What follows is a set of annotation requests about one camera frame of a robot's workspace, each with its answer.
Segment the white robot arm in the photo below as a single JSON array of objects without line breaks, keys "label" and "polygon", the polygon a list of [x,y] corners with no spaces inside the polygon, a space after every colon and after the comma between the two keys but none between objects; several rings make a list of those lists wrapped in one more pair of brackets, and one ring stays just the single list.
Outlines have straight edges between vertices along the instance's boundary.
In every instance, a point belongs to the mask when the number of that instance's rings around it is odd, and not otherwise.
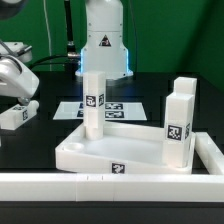
[{"label": "white robot arm", "polygon": [[[102,71],[109,81],[133,75],[129,69],[128,49],[123,44],[123,5],[120,0],[85,0],[87,42],[74,59],[79,62],[77,77]],[[39,85],[39,79],[0,40],[0,95],[18,98],[27,104]]]}]

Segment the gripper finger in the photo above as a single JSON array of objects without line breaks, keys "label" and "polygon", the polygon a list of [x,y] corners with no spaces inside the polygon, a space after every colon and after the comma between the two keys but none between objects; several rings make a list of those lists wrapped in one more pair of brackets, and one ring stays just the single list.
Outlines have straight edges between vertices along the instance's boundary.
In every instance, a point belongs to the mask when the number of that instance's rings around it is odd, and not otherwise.
[{"label": "gripper finger", "polygon": [[24,97],[20,97],[18,99],[18,102],[20,105],[23,105],[23,106],[27,106],[29,103],[30,103],[31,99],[30,98],[24,98]]}]

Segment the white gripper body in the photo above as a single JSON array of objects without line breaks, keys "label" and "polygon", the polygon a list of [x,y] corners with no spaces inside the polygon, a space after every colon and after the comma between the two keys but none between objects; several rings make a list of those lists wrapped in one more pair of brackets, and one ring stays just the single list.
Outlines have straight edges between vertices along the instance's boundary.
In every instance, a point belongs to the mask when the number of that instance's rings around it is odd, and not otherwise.
[{"label": "white gripper body", "polygon": [[23,42],[0,41],[0,96],[31,98],[39,79],[26,66],[32,47]]}]

